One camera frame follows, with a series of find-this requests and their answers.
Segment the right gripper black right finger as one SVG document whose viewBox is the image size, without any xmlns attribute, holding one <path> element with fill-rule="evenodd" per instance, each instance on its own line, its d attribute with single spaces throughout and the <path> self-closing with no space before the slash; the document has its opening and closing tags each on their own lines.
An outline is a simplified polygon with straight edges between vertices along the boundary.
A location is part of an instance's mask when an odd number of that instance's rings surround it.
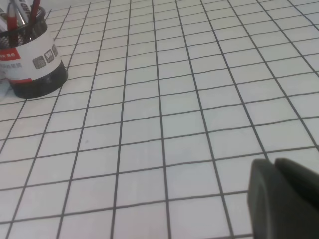
<svg viewBox="0 0 319 239">
<path fill-rule="evenodd" d="M 299 195 L 319 196 L 318 173 L 286 158 L 276 159 L 275 166 Z"/>
</svg>

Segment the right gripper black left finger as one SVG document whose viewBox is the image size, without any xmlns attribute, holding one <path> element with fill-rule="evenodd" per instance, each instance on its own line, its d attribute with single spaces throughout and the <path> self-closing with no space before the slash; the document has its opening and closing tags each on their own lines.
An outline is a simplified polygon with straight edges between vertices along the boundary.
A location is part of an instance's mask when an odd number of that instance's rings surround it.
<svg viewBox="0 0 319 239">
<path fill-rule="evenodd" d="M 255 239 L 319 237 L 319 197 L 299 195 L 275 163 L 252 162 L 247 202 Z"/>
</svg>

